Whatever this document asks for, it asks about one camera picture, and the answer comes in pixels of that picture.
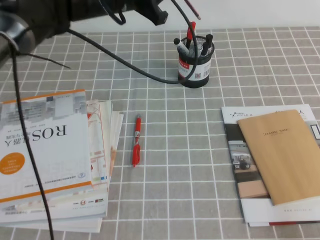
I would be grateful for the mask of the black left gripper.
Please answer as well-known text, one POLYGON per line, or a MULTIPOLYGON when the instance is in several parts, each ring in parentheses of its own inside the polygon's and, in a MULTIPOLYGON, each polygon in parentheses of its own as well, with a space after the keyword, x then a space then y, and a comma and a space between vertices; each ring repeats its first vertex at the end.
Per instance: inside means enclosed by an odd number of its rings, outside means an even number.
POLYGON ((168 18, 168 13, 159 7, 162 1, 163 0, 125 0, 124 4, 127 11, 136 11, 150 20, 155 26, 159 26, 165 24, 168 18))

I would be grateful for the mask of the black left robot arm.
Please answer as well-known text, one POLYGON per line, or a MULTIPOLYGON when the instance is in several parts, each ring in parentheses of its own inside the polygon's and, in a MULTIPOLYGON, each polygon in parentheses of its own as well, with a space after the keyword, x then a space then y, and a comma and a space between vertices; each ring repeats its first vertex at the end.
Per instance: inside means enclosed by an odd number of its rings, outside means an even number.
POLYGON ((11 39, 22 53, 32 52, 45 39, 64 34, 72 22, 108 15, 119 16, 136 11, 154 25, 162 25, 168 13, 159 7, 159 0, 2 0, 0 32, 11 39))

